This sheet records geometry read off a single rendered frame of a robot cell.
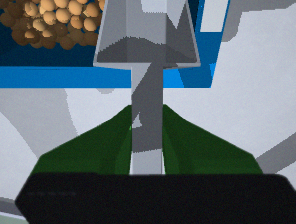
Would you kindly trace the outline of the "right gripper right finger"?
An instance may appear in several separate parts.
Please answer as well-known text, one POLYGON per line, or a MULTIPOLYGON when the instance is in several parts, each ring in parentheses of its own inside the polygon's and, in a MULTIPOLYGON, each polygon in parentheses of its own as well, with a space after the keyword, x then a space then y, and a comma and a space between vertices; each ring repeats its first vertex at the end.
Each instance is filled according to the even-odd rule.
POLYGON ((166 104, 162 150, 165 174, 264 174, 251 153, 185 120, 166 104))

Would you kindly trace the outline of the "blue dog food box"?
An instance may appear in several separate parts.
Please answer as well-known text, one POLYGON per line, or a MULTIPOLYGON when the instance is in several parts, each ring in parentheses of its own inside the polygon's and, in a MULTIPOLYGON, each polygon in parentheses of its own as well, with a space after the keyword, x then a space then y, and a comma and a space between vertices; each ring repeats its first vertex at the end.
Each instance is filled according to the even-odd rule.
MULTIPOLYGON (((188 0, 201 67, 163 70, 163 88, 211 88, 230 0, 188 0)), ((96 46, 21 46, 0 21, 0 88, 131 88, 131 70, 93 66, 96 46)))

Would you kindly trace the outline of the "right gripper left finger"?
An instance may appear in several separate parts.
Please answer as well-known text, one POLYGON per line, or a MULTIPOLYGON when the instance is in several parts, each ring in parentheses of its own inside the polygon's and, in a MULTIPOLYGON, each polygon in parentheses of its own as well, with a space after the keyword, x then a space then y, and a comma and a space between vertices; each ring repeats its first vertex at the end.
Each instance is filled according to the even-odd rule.
POLYGON ((126 175, 130 174, 131 154, 132 108, 127 105, 108 121, 41 155, 30 175, 40 172, 126 175))

